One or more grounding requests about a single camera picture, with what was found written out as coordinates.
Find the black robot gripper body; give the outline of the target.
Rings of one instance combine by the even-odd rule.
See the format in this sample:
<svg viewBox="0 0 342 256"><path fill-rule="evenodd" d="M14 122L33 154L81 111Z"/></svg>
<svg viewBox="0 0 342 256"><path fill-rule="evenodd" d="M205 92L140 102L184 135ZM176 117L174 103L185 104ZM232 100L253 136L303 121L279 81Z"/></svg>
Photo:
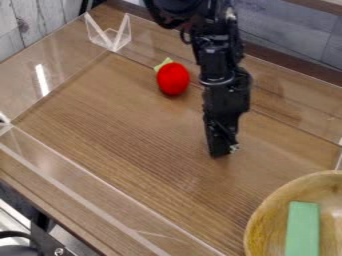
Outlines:
<svg viewBox="0 0 342 256"><path fill-rule="evenodd" d="M252 75L238 67L216 72L201 68L204 91L204 121L237 125L241 116L250 110Z"/></svg>

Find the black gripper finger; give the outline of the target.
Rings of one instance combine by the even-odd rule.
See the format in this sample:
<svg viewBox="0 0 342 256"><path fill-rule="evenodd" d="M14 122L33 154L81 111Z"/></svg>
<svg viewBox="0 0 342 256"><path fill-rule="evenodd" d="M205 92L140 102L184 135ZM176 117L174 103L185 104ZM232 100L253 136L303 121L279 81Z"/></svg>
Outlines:
<svg viewBox="0 0 342 256"><path fill-rule="evenodd" d="M224 119L204 116L209 153L213 158L234 153L240 149L237 126Z"/></svg>

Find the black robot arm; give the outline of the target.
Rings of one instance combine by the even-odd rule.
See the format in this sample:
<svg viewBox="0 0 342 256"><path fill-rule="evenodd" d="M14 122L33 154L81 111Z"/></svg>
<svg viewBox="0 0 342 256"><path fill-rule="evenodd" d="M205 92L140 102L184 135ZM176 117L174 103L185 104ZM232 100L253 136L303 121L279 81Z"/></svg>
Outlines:
<svg viewBox="0 0 342 256"><path fill-rule="evenodd" d="M240 149L240 118L250 110L253 77L245 58L234 0L144 0L156 23L180 29L193 47L204 86L204 123L214 158Z"/></svg>

